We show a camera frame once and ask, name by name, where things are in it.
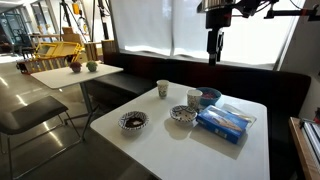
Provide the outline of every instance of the potted plant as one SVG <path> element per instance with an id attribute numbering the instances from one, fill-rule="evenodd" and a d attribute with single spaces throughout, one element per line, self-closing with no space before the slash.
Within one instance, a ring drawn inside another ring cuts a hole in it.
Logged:
<path id="1" fill-rule="evenodd" d="M 71 62 L 69 67 L 72 69 L 73 72 L 78 73 L 81 71 L 81 63 L 78 61 Z"/>
<path id="2" fill-rule="evenodd" d="M 94 72 L 97 70 L 98 64 L 95 61 L 88 61 L 86 66 L 90 72 Z"/>

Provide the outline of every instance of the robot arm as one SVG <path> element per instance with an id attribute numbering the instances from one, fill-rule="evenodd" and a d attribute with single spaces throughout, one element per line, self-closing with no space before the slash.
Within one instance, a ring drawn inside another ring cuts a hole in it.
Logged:
<path id="1" fill-rule="evenodd" d="M 320 21 L 320 16 L 317 16 L 317 8 L 300 9 L 290 11 L 274 11 L 273 5 L 279 0 L 240 0 L 238 3 L 235 0 L 202 0 L 197 7 L 198 13 L 206 13 L 206 29 L 211 29 L 208 32 L 207 52 L 209 53 L 209 65 L 215 65 L 220 61 L 220 54 L 223 46 L 223 27 L 231 25 L 232 9 L 237 9 L 242 14 L 242 17 L 248 18 L 253 16 L 260 6 L 270 5 L 265 19 L 271 19 L 275 16 L 309 16 L 309 21 Z"/>

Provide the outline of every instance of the white curtain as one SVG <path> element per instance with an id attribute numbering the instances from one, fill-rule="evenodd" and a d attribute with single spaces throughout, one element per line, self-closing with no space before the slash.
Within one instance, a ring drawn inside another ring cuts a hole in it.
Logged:
<path id="1" fill-rule="evenodd" d="M 170 55 L 171 0 L 112 0 L 120 49 Z"/>
<path id="2" fill-rule="evenodd" d="M 171 58 L 188 55 L 208 62 L 206 50 L 209 30 L 205 29 L 205 14 L 196 12 L 200 2 L 201 0 L 113 0 L 120 49 L 152 51 L 172 55 Z M 293 2 L 302 7 L 304 0 Z M 222 61 L 275 63 L 294 17 L 264 19 L 269 7 L 248 19 L 233 17 L 231 27 L 223 28 L 225 35 Z M 281 0 L 274 6 L 274 10 L 293 9 L 296 8 L 289 0 Z"/>

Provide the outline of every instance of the white cup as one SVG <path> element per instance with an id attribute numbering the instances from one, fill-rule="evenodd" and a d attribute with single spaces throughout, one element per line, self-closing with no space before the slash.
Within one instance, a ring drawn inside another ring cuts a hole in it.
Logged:
<path id="1" fill-rule="evenodd" d="M 167 94 L 168 94 L 169 81 L 168 80 L 159 80 L 159 81 L 157 81 L 157 85 L 158 85 L 159 97 L 161 99 L 166 98 Z"/>
<path id="2" fill-rule="evenodd" d="M 198 111 L 200 98 L 202 96 L 202 92 L 196 89 L 190 89 L 187 91 L 188 97 L 188 106 Z"/>

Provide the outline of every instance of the white table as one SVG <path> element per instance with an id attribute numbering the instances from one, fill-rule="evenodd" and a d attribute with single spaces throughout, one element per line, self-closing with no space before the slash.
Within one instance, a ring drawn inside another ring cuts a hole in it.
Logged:
<path id="1" fill-rule="evenodd" d="M 120 72 L 120 71 L 123 71 L 123 69 L 114 67 L 114 66 L 99 64 L 96 72 L 89 72 L 88 68 L 86 67 L 86 63 L 83 63 L 80 73 L 74 73 L 69 67 L 65 67 L 60 69 L 33 73 L 31 74 L 31 76 L 33 76 L 34 78 L 36 78 L 37 80 L 39 80 L 40 82 L 42 82 L 43 84 L 45 84 L 51 89 L 60 89 L 63 87 L 67 87 L 67 86 L 79 83 L 88 115 L 91 115 L 93 112 L 93 109 L 92 109 L 90 98 L 84 82 L 107 75 L 107 74 Z"/>
<path id="2" fill-rule="evenodd" d="M 223 95 L 218 104 L 228 103 L 257 120 L 239 145 L 200 127 L 179 125 L 169 110 L 186 105 L 191 87 L 170 83 L 168 97 L 160 99 L 157 89 L 139 96 L 91 123 L 92 129 L 120 150 L 165 180 L 270 179 L 267 108 L 261 104 Z M 141 134 L 128 136 L 118 119 L 129 111 L 149 116 Z"/>

